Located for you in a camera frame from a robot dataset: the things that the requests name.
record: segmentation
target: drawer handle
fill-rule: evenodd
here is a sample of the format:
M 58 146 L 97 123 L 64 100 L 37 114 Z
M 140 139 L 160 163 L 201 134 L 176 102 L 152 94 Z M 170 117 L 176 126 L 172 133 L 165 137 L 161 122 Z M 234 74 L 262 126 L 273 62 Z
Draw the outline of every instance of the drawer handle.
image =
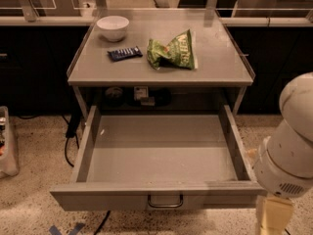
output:
M 184 197 L 183 197 L 182 194 L 179 195 L 179 203 L 178 204 L 173 204 L 173 205 L 156 205 L 156 204 L 152 203 L 151 195 L 148 195 L 148 204 L 152 208 L 179 208 L 179 207 L 183 206 L 183 204 L 184 204 Z

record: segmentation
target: terrazzo floor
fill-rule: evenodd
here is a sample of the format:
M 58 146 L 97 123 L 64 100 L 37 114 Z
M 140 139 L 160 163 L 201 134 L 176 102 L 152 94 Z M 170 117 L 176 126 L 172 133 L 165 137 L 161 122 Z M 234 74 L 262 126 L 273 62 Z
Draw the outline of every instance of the terrazzo floor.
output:
M 64 211 L 49 190 L 68 183 L 72 168 L 64 157 L 67 124 L 60 116 L 33 119 L 10 117 L 15 126 L 20 173 L 0 179 L 0 234 L 70 234 L 77 223 L 84 227 L 78 234 L 94 234 L 106 211 Z M 275 130 L 280 116 L 237 116 L 236 122 L 246 149 L 256 148 Z M 70 139 L 68 156 L 76 156 Z M 313 234 L 313 191 L 295 199 L 294 215 L 288 225 L 291 235 Z M 204 211 L 112 211 L 99 234 L 254 234 L 255 209 Z

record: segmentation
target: cabinet top shelf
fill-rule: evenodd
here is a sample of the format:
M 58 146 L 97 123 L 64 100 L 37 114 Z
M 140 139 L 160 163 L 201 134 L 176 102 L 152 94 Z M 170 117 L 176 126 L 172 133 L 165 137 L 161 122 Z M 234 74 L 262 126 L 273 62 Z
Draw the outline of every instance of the cabinet top shelf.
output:
M 162 85 L 246 86 L 252 84 L 250 67 L 243 61 L 224 25 L 214 11 L 206 9 L 106 10 L 104 16 L 130 20 L 127 36 L 120 42 L 104 39 L 95 25 L 74 65 L 68 82 L 75 86 Z M 189 29 L 196 34 L 193 46 L 196 70 L 160 68 L 147 61 L 149 39 L 167 45 Z M 144 56 L 112 62 L 108 51 L 138 46 Z

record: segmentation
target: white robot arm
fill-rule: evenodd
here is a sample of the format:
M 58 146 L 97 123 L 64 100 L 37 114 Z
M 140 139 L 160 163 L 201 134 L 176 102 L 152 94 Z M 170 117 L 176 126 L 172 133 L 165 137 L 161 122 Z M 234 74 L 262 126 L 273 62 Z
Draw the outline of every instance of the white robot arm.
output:
M 284 119 L 258 148 L 253 169 L 269 193 L 296 198 L 313 186 L 313 72 L 284 88 L 280 110 Z

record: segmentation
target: green chip bag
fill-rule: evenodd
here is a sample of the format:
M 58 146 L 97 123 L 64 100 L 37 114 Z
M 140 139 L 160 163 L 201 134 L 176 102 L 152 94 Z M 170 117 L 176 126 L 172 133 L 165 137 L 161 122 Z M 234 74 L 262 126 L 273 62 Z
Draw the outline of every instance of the green chip bag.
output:
M 196 68 L 190 30 L 177 35 L 167 46 L 150 39 L 147 49 L 147 58 L 154 69 L 158 69 L 160 62 L 166 60 L 180 68 L 193 70 Z

